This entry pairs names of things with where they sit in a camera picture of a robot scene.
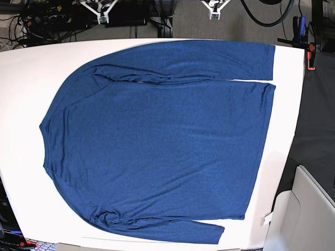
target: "cable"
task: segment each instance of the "cable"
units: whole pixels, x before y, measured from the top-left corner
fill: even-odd
[[[249,17],[258,25],[260,26],[263,26],[263,27],[274,27],[278,24],[280,24],[288,15],[289,11],[291,10],[292,8],[292,5],[293,5],[293,2],[294,0],[289,0],[288,2],[288,5],[286,7],[286,10],[284,11],[284,14],[275,22],[272,22],[270,24],[266,24],[264,22],[260,22],[259,20],[257,20],[253,15],[252,13],[250,12],[248,6],[246,5],[245,1],[244,0],[241,0],[241,3],[243,5],[243,7],[245,8],[246,12],[248,13]]]
[[[69,32],[67,32],[64,36],[65,36],[65,38],[70,38],[68,42],[71,43],[72,36],[73,36],[73,31],[69,31]]]
[[[21,38],[24,38],[24,37],[26,37],[27,35],[24,35],[24,36],[22,36],[22,37],[18,37],[17,39],[21,39]],[[0,37],[0,39],[6,39],[6,40],[8,40],[8,41],[10,41],[10,42],[16,42],[16,40],[12,40],[12,39],[9,39],[9,38],[4,38],[4,37]]]
[[[220,3],[220,1],[218,1],[218,2],[216,3],[216,5],[214,6],[214,11],[215,11],[215,12],[218,11],[218,5],[219,5],[219,3]]]
[[[20,23],[20,18],[17,19],[17,23],[14,27],[14,37],[15,37],[15,41],[17,41],[18,43],[20,43],[20,42],[19,42],[19,40],[17,39],[17,36],[16,36],[16,27],[19,25],[19,23]]]
[[[331,20],[329,17],[326,17],[326,19],[327,19],[328,21],[330,21],[332,25],[335,26],[335,22],[333,22],[333,20]]]
[[[300,15],[303,17],[304,15],[302,13],[302,9],[300,8],[300,2],[301,2],[301,0],[299,0],[299,2],[298,2],[298,8],[299,8]]]
[[[14,19],[15,19],[15,18],[13,18],[13,19],[10,21],[9,26],[8,26],[8,38],[9,38],[10,41],[12,41],[12,39],[10,38],[10,37],[11,37],[10,27],[12,26],[12,22],[13,22]]]
[[[40,39],[45,39],[45,40],[48,40],[48,41],[58,41],[58,40],[55,39],[55,38],[45,38],[45,37],[43,37],[43,36],[40,36],[40,35],[38,35],[38,34],[35,34],[35,33],[31,32],[30,30],[27,30],[27,31],[28,31],[28,34],[29,34],[29,35],[33,35],[34,37],[37,37],[37,38],[40,38]]]
[[[9,45],[8,45],[8,44],[6,44],[6,43],[5,43],[3,40],[1,40],[1,39],[0,39],[0,42],[4,44],[4,46],[3,46],[3,47],[1,47],[1,49],[2,49],[2,48],[4,48],[4,47],[6,47],[8,50],[10,50],[10,48],[9,48]]]
[[[91,27],[89,27],[89,28],[87,28],[87,29],[81,30],[81,31],[77,32],[76,34],[78,35],[79,33],[82,33],[82,32],[84,32],[84,31],[87,31],[87,30],[89,30],[89,29],[92,29],[92,28],[95,27],[95,26],[97,26],[97,25],[93,25],[93,26],[91,26]],[[63,37],[62,40],[64,40],[64,39],[66,39],[66,38],[69,37],[69,36],[66,36],[66,34],[65,34],[64,36],[65,36],[65,37]]]
[[[159,17],[162,18],[162,17],[161,17],[161,13],[159,12],[159,9],[158,9],[157,2],[156,2],[156,1],[155,1],[155,9],[157,10]]]
[[[161,6],[161,11],[162,11],[162,15],[159,13],[159,10],[158,10],[158,6],[156,5],[157,7],[157,11],[158,11],[158,14],[159,14],[159,17],[161,18],[161,20],[163,20],[163,23],[165,23],[165,25],[168,25],[166,23],[166,17],[165,17],[165,13],[164,13],[164,8],[163,8],[163,0],[159,0],[159,5]]]
[[[168,25],[166,25],[166,24],[162,24],[162,23],[160,23],[160,22],[156,22],[156,21],[152,20],[151,18],[149,18],[149,21],[150,21],[150,22],[154,22],[155,24],[158,24],[158,25],[166,26],[166,27],[168,27],[169,29],[171,29],[170,26],[168,26]]]
[[[22,46],[23,48],[24,48],[24,46],[22,45],[22,44],[16,44],[13,48],[12,48],[12,50],[15,50],[16,48],[18,48],[19,46]]]
[[[279,3],[279,10],[281,11],[281,16],[282,16],[283,15],[282,14],[282,2]],[[286,32],[285,32],[285,27],[284,27],[284,22],[282,22],[282,26],[283,26],[283,32],[284,32],[285,39],[287,40],[287,36],[286,36]]]
[[[18,17],[19,15],[17,15],[17,16],[13,16],[13,17],[9,17],[9,18],[6,18],[6,19],[0,19],[0,21],[7,21],[7,20],[10,20],[10,19],[12,19],[12,18],[15,18],[15,17]]]
[[[59,35],[59,31],[57,32],[58,40],[60,43],[62,43],[61,36]]]
[[[311,27],[312,27],[312,25],[309,23],[308,30],[312,34],[312,36],[315,37],[315,34],[314,34],[313,30],[311,30]]]

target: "metal bracket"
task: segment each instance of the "metal bracket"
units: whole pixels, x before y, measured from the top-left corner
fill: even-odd
[[[173,26],[172,26],[172,17],[166,18],[163,20],[161,18],[161,22],[166,23],[169,27],[162,25],[162,29],[160,30],[159,38],[172,38],[173,37]]]
[[[209,19],[218,19],[220,20],[221,10],[230,2],[230,0],[210,0],[209,3],[201,1],[206,8],[209,10]]]

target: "white panel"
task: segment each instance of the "white panel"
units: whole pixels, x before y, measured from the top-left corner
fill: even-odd
[[[100,40],[44,45],[0,53],[0,170],[13,211],[27,238],[96,248],[167,249],[170,244],[115,235],[84,222],[65,203],[44,171],[39,124],[64,80],[100,56],[164,39]],[[304,51],[276,47],[276,85],[264,153],[245,219],[206,221],[224,226],[218,245],[174,244],[175,250],[257,248],[264,245],[278,183],[294,136],[304,76]]]
[[[285,216],[273,221],[274,228],[271,225],[264,251],[335,250],[333,201],[328,200],[309,176],[304,167],[297,168],[291,194],[294,196],[288,202]]]
[[[282,242],[279,233],[281,231],[288,202],[296,199],[292,191],[281,192],[273,209],[271,225],[266,236],[263,251],[282,251]]]

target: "white table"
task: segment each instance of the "white table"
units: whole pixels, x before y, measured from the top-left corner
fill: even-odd
[[[304,51],[276,46],[272,115],[255,188],[243,221],[224,226],[218,245],[163,243],[94,228],[58,194],[43,168],[39,124],[63,81],[81,65],[125,48],[166,39],[122,39],[45,45],[0,53],[0,171],[26,238],[114,250],[219,250],[263,247],[271,206],[296,127]]]

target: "shirt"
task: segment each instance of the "shirt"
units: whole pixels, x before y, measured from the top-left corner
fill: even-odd
[[[71,74],[40,125],[44,167],[87,223],[115,234],[218,243],[244,219],[275,86],[275,47],[209,40],[143,45]]]

